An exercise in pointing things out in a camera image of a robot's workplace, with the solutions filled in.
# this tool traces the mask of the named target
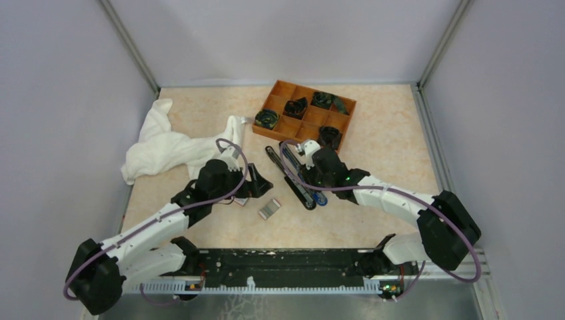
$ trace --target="white cloth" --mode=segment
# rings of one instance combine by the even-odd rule
[[[188,135],[171,131],[167,113],[173,106],[171,99],[159,99],[153,103],[139,132],[139,142],[129,148],[122,176],[128,185],[137,177],[156,175],[170,168],[186,164],[191,179],[196,179],[206,162],[220,154],[216,139],[225,138],[237,145],[243,140],[245,117],[231,115],[223,133],[209,138],[191,139]]]

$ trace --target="wooden organizer tray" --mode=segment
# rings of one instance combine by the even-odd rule
[[[253,132],[279,141],[292,139],[303,142],[307,139],[317,140],[320,127],[331,126],[337,128],[342,134],[341,142],[336,150],[339,153],[349,127],[349,121],[355,110],[356,101],[337,96],[341,98],[349,113],[349,115],[343,115],[338,112],[333,103],[329,110],[312,105],[312,96],[316,91],[320,90],[278,80],[271,89],[267,100],[263,103],[261,110],[269,109],[278,113],[280,116],[279,122],[277,122],[273,130],[259,127],[253,123]],[[308,106],[302,120],[283,115],[284,105],[286,105],[288,100],[297,100],[302,97],[308,100]]]

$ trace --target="white wall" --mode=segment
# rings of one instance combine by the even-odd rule
[[[0,314],[78,319],[77,246],[117,231],[152,93],[96,1],[2,2]]]
[[[565,1],[476,1],[425,93],[509,319],[563,319]]]
[[[419,80],[459,0],[112,1],[161,87]]]

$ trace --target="gray floor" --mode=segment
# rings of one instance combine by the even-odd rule
[[[170,297],[151,296],[155,301]],[[172,307],[155,307],[125,295],[100,320],[111,319],[481,319],[473,286],[453,280],[422,280],[398,303],[351,295],[201,296]]]

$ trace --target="wooden table surface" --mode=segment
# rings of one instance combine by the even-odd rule
[[[423,193],[438,188],[409,85],[311,86],[357,100],[340,158],[389,183]],[[225,129],[229,115],[254,117],[271,87],[194,87],[162,89],[171,98],[173,131],[189,137],[211,137]],[[215,205],[212,213],[185,231],[200,248],[331,248],[374,247],[389,233],[411,233],[408,223],[326,193],[328,205],[307,211],[265,154],[278,141],[255,135],[246,125],[243,151],[275,187],[244,207]],[[184,189],[191,178],[185,165],[135,181],[123,230],[157,212]],[[258,210],[276,197],[282,207],[267,221]]]

